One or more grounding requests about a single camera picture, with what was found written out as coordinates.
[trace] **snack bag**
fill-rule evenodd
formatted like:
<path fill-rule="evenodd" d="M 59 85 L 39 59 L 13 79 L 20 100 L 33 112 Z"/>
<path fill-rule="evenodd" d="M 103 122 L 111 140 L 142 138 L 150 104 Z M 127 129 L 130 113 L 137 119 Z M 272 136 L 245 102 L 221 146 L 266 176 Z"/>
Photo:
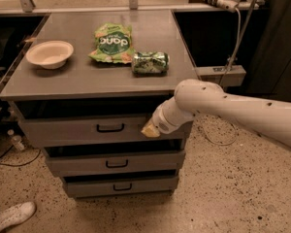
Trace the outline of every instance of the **snack bag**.
<path fill-rule="evenodd" d="M 131 32 L 131 26 L 105 23 L 95 31 L 97 49 L 89 57 L 102 62 L 131 63 L 134 54 Z"/>

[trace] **bowl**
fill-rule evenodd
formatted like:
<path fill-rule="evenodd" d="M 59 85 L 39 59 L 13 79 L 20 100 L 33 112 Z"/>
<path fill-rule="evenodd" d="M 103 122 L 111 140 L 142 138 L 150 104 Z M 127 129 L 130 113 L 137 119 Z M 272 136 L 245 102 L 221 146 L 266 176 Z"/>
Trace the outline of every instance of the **bowl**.
<path fill-rule="evenodd" d="M 29 49 L 26 59 L 35 65 L 46 69 L 56 69 L 63 66 L 74 52 L 74 47 L 63 41 L 49 41 Z"/>

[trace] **white shoe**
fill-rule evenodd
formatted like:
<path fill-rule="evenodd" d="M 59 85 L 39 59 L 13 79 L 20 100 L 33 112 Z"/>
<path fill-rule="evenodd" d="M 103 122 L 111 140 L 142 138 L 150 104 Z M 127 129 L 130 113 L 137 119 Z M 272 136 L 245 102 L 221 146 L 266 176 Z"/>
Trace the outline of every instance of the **white shoe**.
<path fill-rule="evenodd" d="M 31 218 L 36 212 L 34 202 L 26 202 L 12 206 L 0 213 L 0 232 L 12 225 L 17 225 Z"/>

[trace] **floor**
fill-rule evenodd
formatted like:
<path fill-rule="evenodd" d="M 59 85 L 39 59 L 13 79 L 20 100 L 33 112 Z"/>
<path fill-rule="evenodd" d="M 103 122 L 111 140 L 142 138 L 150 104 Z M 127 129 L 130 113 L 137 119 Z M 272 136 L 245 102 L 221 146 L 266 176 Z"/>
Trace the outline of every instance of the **floor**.
<path fill-rule="evenodd" d="M 5 129 L 14 127 L 7 122 Z M 0 163 L 21 165 L 39 150 L 12 149 Z M 10 147 L 0 132 L 0 153 Z M 9 233 L 291 232 L 291 151 L 214 116 L 200 116 L 186 144 L 174 193 L 69 198 L 44 157 L 0 165 L 0 211 L 35 201 L 37 212 Z"/>

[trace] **black handle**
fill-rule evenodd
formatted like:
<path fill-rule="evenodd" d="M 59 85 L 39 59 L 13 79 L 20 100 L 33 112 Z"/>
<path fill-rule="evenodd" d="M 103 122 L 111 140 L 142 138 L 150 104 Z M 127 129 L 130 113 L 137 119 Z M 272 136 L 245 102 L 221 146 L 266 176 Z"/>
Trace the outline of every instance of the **black handle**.
<path fill-rule="evenodd" d="M 118 188 L 115 187 L 115 184 L 114 184 L 114 185 L 113 185 L 113 190 L 114 190 L 114 191 L 130 190 L 132 187 L 133 187 L 133 185 L 130 183 L 130 184 L 129 184 L 129 187 L 118 189 Z"/>
<path fill-rule="evenodd" d="M 100 129 L 100 125 L 97 124 L 96 129 L 99 133 L 111 133 L 111 132 L 120 132 L 124 129 L 124 127 L 125 127 L 125 124 L 122 123 L 120 125 L 120 128 L 117 128 L 117 129 Z"/>
<path fill-rule="evenodd" d="M 125 163 L 123 165 L 111 165 L 108 160 L 106 161 L 106 167 L 108 168 L 121 168 L 121 167 L 127 167 L 128 165 L 128 159 L 126 159 Z"/>

